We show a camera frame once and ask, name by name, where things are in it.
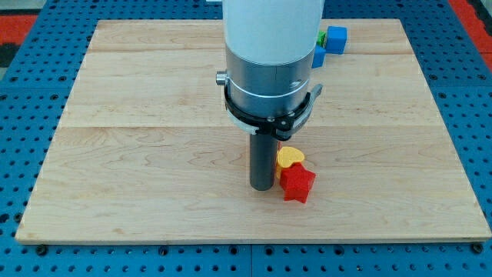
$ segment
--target light wood plank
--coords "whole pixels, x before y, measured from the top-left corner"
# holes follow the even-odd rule
[[[101,21],[16,238],[26,244],[474,242],[491,237],[398,20],[347,26],[325,90],[284,145],[306,205],[248,184],[225,114],[221,22]]]

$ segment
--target blue perforated surface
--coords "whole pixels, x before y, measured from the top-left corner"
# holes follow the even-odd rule
[[[329,1],[325,18],[400,18],[489,224],[492,75],[446,1]],[[78,247],[14,239],[98,19],[221,18],[202,0],[48,0],[0,83],[0,275],[492,275],[492,245]]]

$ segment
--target metal knob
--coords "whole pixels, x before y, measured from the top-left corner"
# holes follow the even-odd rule
[[[228,79],[228,74],[226,71],[217,71],[217,75],[215,76],[215,83],[217,85],[225,85],[227,79]]]

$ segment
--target red star-shaped block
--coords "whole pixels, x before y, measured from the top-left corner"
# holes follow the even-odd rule
[[[300,162],[283,169],[280,186],[284,189],[284,201],[298,200],[306,203],[315,178],[316,174],[305,169]]]

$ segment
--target blue cube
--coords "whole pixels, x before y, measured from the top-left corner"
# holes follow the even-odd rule
[[[326,53],[344,54],[347,43],[347,28],[328,26],[326,39]]]
[[[326,54],[326,50],[324,50],[323,47],[316,45],[316,48],[314,49],[313,65],[311,67],[318,68],[323,66],[325,54]]]

